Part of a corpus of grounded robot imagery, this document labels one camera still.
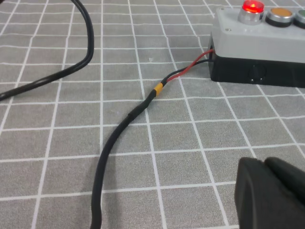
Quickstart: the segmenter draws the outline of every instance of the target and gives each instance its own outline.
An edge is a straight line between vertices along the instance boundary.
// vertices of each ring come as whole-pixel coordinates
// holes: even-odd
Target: fabric surface
[[[207,50],[217,7],[242,0],[83,0],[83,70],[0,103],[0,228],[86,229],[102,145],[168,73]],[[304,0],[264,0],[266,8]],[[0,5],[0,91],[71,66],[86,28],[69,0]],[[235,229],[239,158],[305,169],[305,89],[215,83],[207,64],[168,83],[109,158],[103,229]]]

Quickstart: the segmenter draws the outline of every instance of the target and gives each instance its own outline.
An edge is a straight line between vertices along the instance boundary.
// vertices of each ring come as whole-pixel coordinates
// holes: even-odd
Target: black wire
[[[198,64],[200,64],[200,63],[204,63],[204,62],[213,62],[213,61],[212,61],[211,59],[205,59],[205,60],[202,60],[202,61],[197,61],[197,62],[194,64],[194,66],[195,66],[195,65],[198,65]],[[179,70],[177,70],[177,71],[175,71],[175,72],[172,72],[172,73],[168,74],[168,75],[161,81],[161,83],[163,84],[163,86],[165,86],[165,85],[167,84],[167,80],[168,80],[171,76],[173,76],[173,75],[175,75],[175,74],[177,74],[177,73],[180,73],[180,72],[184,71],[186,68],[187,68],[187,67],[182,68],[182,69],[179,69]]]
[[[61,79],[63,77],[66,77],[74,72],[79,71],[83,67],[85,67],[92,59],[93,57],[93,52],[94,52],[94,32],[93,32],[93,25],[90,19],[90,16],[86,10],[86,8],[83,6],[83,4],[79,0],[71,0],[74,5],[78,8],[78,10],[81,12],[85,23],[87,27],[87,36],[88,36],[88,49],[87,49],[87,54],[83,60],[78,62],[77,64],[66,68],[60,72],[54,73],[52,75],[46,76],[44,78],[41,78],[40,80],[36,80],[32,83],[28,83],[24,86],[0,93],[0,101],[10,98],[12,96],[30,91],[32,89],[35,89],[37,87],[46,85],[48,83],[51,83],[55,80]]]
[[[204,62],[211,62],[210,59],[198,61],[195,65],[204,63]],[[182,72],[185,68],[179,69],[175,72],[170,73],[168,76],[166,76],[161,83],[163,86],[166,85],[166,80],[170,78],[172,75],[175,75],[179,72]],[[103,185],[103,179],[104,179],[104,173],[106,169],[106,164],[108,160],[108,156],[110,154],[110,151],[116,142],[116,140],[119,138],[120,134],[125,130],[125,128],[136,118],[138,117],[151,103],[151,101],[156,97],[156,91],[153,89],[148,97],[137,107],[135,107],[128,115],[127,117],[115,128],[113,133],[110,135],[108,141],[106,142],[104,149],[101,153],[101,157],[99,159],[96,171],[95,171],[95,177],[94,177],[94,183],[93,183],[93,189],[92,189],[92,197],[91,197],[91,214],[92,214],[92,222],[90,229],[100,229],[102,226],[102,210],[101,210],[101,194],[102,194],[102,185]]]

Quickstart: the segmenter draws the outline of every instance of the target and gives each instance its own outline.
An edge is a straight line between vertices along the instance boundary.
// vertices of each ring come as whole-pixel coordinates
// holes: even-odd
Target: black cable
[[[203,62],[211,62],[210,59],[198,61],[195,65],[203,63]],[[172,75],[175,75],[179,72],[182,72],[186,68],[179,69],[175,72],[170,73],[168,76],[166,76],[162,81],[162,85],[166,85],[166,80],[170,78]],[[116,142],[116,140],[119,138],[120,134],[125,130],[125,128],[136,118],[138,117],[151,103],[151,101],[156,97],[157,91],[156,89],[153,89],[148,97],[137,107],[135,107],[128,115],[127,117],[115,128],[113,133],[110,135],[108,141],[106,142],[104,149],[101,153],[101,157],[99,159],[95,177],[94,177],[94,183],[93,183],[93,189],[92,189],[92,197],[91,197],[91,214],[92,214],[92,222],[90,229],[100,229],[102,226],[102,210],[101,210],[101,194],[102,194],[102,185],[103,185],[103,179],[104,179],[104,173],[106,169],[106,164],[108,160],[108,156],[110,154],[110,151]]]
[[[94,52],[94,32],[93,32],[93,25],[90,19],[90,16],[86,10],[86,8],[83,6],[83,4],[79,0],[71,0],[74,5],[78,8],[78,10],[81,12],[85,23],[87,27],[87,36],[88,36],[88,49],[87,49],[87,54],[83,60],[78,62],[77,64],[66,68],[60,72],[54,73],[52,75],[46,76],[44,78],[41,78],[40,80],[36,80],[32,83],[28,83],[24,86],[14,88],[12,90],[0,93],[0,101],[10,98],[12,96],[30,91],[32,89],[35,89],[37,87],[46,85],[48,83],[51,83],[55,80],[61,79],[63,77],[66,77],[74,72],[79,71],[83,67],[85,67],[92,59],[93,57],[93,52]]]
[[[197,61],[196,64],[194,64],[194,66],[195,66],[195,65],[198,65],[198,64],[200,64],[200,63],[204,63],[204,62],[213,62],[213,61],[212,61],[211,59],[205,59],[205,60],[202,60],[202,61]],[[179,69],[179,70],[177,70],[177,71],[175,71],[175,72],[172,72],[172,73],[168,74],[168,76],[166,76],[166,77],[161,81],[161,83],[163,84],[163,86],[165,86],[165,85],[167,84],[167,80],[168,80],[172,75],[175,75],[175,74],[177,74],[177,73],[180,73],[180,72],[184,71],[186,68],[187,68],[187,67],[182,68],[182,69]]]

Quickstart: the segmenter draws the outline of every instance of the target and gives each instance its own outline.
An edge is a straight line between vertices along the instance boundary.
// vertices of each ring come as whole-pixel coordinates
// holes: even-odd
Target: orange button
[[[284,8],[272,8],[271,12],[281,17],[290,17],[292,15],[291,11],[286,10]]]

